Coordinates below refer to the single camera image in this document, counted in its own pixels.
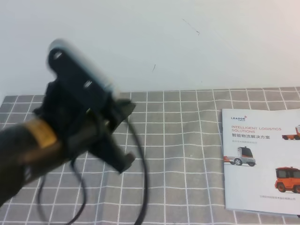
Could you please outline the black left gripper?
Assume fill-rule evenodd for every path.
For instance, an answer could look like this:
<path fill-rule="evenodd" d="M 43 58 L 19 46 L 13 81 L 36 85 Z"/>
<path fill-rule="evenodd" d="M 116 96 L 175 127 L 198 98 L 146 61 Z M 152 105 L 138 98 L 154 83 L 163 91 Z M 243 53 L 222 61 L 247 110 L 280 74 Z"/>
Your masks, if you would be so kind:
<path fill-rule="evenodd" d="M 48 83 L 43 102 L 34 113 L 62 141 L 65 158 L 74 160 L 88 151 L 122 173 L 132 165 L 135 156 L 121 150 L 112 134 L 134 108 L 129 99 L 118 99 L 100 112 L 91 111 L 58 81 L 53 81 Z"/>

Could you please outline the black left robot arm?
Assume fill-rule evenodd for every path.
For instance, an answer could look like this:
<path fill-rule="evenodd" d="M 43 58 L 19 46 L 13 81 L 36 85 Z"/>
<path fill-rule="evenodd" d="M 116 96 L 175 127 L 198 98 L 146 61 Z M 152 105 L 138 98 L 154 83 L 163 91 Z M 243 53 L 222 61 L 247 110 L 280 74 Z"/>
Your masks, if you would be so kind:
<path fill-rule="evenodd" d="M 91 112 L 57 81 L 49 83 L 34 118 L 0 132 L 0 202 L 85 152 L 126 171 L 135 157 L 121 150 L 113 132 L 134 108 L 118 99 L 108 110 Z"/>

